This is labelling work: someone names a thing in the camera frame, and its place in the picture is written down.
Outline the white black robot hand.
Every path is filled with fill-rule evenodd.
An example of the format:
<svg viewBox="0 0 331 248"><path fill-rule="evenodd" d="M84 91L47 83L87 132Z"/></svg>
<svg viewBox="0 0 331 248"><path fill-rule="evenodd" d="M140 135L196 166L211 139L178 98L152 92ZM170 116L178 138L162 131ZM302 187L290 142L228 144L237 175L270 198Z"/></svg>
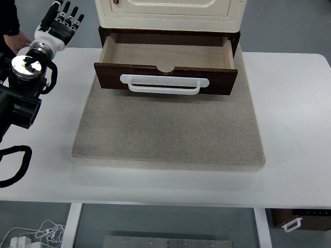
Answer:
<svg viewBox="0 0 331 248"><path fill-rule="evenodd" d="M63 2L63 0L54 1L40 25L36 28L34 34L34 50L62 51L73 38L76 30L84 19L84 14L80 14L78 19L72 24L72 20L78 11L78 7L75 6L71 14L65 20L65 16L70 7L70 1L67 1L63 11L58 16L58 21L54 21Z"/></svg>

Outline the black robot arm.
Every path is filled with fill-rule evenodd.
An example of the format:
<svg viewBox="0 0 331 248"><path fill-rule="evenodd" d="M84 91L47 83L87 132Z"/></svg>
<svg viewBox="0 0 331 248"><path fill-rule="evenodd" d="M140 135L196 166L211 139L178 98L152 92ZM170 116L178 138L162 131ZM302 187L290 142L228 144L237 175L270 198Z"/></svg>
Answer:
<svg viewBox="0 0 331 248"><path fill-rule="evenodd" d="M71 13L69 7L70 2L53 2L25 55L1 54L1 82L8 82L1 85L1 136L11 125L28 129L40 109L40 95L55 87L57 66L52 60L66 48L84 18L81 14L76 19L78 7Z"/></svg>

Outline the person's hand in background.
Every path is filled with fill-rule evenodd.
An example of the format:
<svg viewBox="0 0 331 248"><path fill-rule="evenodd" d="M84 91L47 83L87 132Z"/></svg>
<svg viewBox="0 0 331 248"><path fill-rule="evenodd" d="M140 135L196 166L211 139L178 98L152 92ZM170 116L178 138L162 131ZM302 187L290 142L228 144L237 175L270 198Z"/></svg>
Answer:
<svg viewBox="0 0 331 248"><path fill-rule="evenodd" d="M29 47L31 45L31 40L19 30L16 35L3 35L4 41L7 46L17 54L22 48Z"/></svg>

